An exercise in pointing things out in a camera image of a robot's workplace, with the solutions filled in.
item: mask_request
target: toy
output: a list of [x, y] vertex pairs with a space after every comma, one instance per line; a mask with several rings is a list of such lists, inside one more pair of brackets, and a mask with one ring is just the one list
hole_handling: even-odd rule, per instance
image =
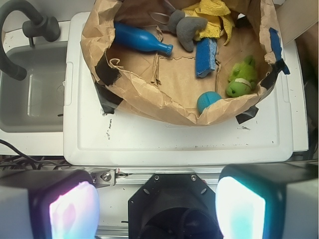
[[226, 94], [230, 97], [239, 97], [251, 93], [256, 88], [257, 71], [255, 59], [247, 56], [243, 62], [236, 63], [229, 76]]
[[197, 43], [195, 57], [196, 77], [204, 78], [216, 68], [215, 54], [217, 42], [215, 38], [203, 38]]
[[198, 112], [201, 114], [203, 113], [204, 109], [215, 103], [216, 101], [222, 99], [222, 97], [214, 91], [208, 91], [202, 94], [197, 100], [197, 109]]
[[194, 49], [193, 38], [198, 30], [204, 29], [207, 25], [207, 19], [203, 17], [184, 17], [176, 26], [176, 34], [179, 42], [184, 49], [192, 52]]
[[166, 45], [156, 39], [151, 33], [128, 26], [120, 22], [114, 22], [114, 42], [140, 51], [161, 51], [170, 56], [173, 45]]
[[229, 42], [235, 24], [230, 16], [229, 8], [222, 0], [201, 0], [194, 5], [183, 8], [182, 11], [188, 16], [204, 17], [208, 20], [207, 26], [196, 32], [195, 41], [200, 41], [205, 37], [219, 38], [221, 36], [221, 25], [223, 25], [227, 34], [224, 45]]
[[[177, 35], [177, 38], [184, 49], [188, 52], [194, 50], [193, 38], [196, 33], [207, 26], [207, 19], [203, 17], [185, 16], [181, 10], [176, 10], [168, 0], [164, 0], [166, 8], [171, 12], [171, 15], [166, 15], [159, 12], [151, 12], [150, 16], [157, 22], [162, 31], [169, 31]], [[157, 15], [167, 17], [168, 21], [163, 22], [157, 19]]]

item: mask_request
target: yellow cloth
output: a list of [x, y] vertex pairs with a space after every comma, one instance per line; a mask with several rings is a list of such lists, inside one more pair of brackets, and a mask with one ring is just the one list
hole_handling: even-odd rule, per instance
[[220, 37], [221, 23], [223, 21], [224, 29], [227, 34], [226, 45], [230, 38], [232, 28], [235, 26], [233, 19], [230, 16], [230, 10], [221, 0], [201, 0], [200, 2], [182, 9], [189, 16], [204, 17], [208, 20], [205, 29], [197, 31], [194, 37], [195, 41], [200, 41], [205, 37]]

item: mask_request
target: bottle cap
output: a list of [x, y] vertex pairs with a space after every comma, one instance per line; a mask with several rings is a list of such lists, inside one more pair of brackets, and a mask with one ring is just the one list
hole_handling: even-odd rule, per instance
[[167, 50], [166, 50], [166, 55], [170, 56], [172, 50], [173, 50], [173, 45], [168, 45]]

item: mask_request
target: gray sink basin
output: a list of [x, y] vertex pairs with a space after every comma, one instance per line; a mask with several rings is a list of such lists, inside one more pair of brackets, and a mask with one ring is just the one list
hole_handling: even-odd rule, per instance
[[62, 132], [67, 42], [16, 47], [8, 58], [27, 70], [22, 81], [1, 72], [0, 128], [5, 132]]

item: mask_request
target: green plush frog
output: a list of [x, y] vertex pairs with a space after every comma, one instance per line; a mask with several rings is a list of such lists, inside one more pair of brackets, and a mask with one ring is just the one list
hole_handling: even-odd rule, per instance
[[226, 93], [230, 97], [239, 97], [251, 93], [256, 88], [257, 71], [256, 61], [252, 55], [247, 56], [243, 62], [236, 63], [229, 76]]

